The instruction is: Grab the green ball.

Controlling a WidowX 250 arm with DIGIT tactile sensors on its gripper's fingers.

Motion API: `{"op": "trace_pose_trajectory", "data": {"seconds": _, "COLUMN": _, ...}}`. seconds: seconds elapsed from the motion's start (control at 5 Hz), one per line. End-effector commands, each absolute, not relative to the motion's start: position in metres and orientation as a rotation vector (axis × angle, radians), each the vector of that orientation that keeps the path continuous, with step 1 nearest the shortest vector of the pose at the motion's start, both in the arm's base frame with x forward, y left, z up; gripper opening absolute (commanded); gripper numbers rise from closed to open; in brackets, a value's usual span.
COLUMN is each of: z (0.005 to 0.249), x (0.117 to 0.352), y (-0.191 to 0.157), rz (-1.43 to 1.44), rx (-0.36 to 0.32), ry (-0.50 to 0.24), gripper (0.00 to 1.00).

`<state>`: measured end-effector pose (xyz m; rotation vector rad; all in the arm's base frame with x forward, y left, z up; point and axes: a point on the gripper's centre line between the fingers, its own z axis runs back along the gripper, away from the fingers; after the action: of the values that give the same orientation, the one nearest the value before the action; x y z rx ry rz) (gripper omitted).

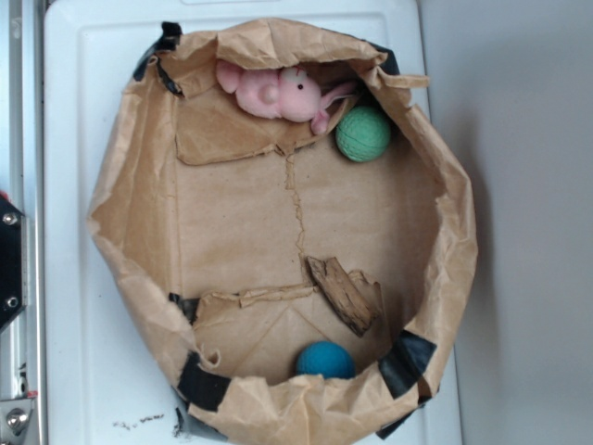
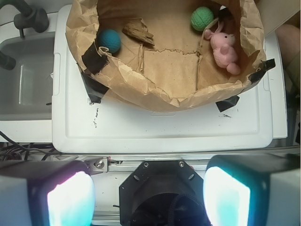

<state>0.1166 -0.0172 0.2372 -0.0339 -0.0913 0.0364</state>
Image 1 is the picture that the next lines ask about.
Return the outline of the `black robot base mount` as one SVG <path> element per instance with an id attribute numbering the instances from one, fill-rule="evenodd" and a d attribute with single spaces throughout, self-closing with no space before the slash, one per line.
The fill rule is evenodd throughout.
<path id="1" fill-rule="evenodd" d="M 4 333 L 24 309 L 22 225 L 24 215 L 1 192 L 0 292 L 1 332 Z"/>

